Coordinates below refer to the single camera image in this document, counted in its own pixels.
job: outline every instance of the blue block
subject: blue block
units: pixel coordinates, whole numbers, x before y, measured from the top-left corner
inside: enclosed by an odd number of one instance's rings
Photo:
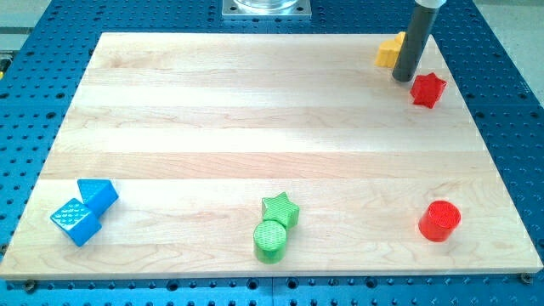
[[[77,186],[82,194],[83,204],[93,211],[96,218],[100,218],[119,198],[109,179],[78,179]]]
[[[51,215],[57,224],[78,247],[87,242],[102,225],[94,213],[80,201],[69,200],[63,207]]]

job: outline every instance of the wood grain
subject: wood grain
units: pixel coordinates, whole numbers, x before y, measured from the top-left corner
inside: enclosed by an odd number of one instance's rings
[[[393,35],[105,33],[0,264],[6,279],[520,273],[541,260],[433,39],[429,110],[372,63]],[[120,200],[74,246],[48,217],[79,178]],[[301,207],[260,263],[262,197]],[[417,221],[446,199],[446,243]]]

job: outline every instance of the green block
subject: green block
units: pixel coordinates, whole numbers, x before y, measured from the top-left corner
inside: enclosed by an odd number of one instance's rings
[[[275,221],[263,221],[253,232],[255,256],[265,264],[278,263],[286,254],[287,231]]]
[[[282,192],[274,198],[263,198],[263,220],[273,220],[282,224],[286,230],[297,225],[300,208],[289,201]]]

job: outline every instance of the toy block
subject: toy block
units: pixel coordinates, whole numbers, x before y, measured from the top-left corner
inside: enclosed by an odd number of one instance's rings
[[[436,102],[442,97],[442,93],[448,82],[438,78],[434,73],[426,76],[416,76],[410,94],[414,97],[415,105],[425,105],[434,108]]]
[[[96,218],[100,218],[119,198],[109,179],[78,179],[77,186],[83,203],[93,211]]]
[[[299,207],[289,201],[285,192],[274,198],[263,198],[263,220],[277,221],[286,230],[297,225]]]
[[[434,242],[448,239],[461,222],[461,213],[448,201],[432,202],[419,220],[419,230],[425,238]]]
[[[404,40],[405,33],[402,31],[394,39],[382,42],[377,50],[374,64],[379,67],[393,68],[399,57],[400,47]]]
[[[69,200],[63,207],[51,215],[57,224],[78,247],[87,242],[101,228],[98,218],[80,201]]]
[[[259,261],[278,263],[286,253],[287,231],[276,221],[263,221],[253,232],[253,243]]]

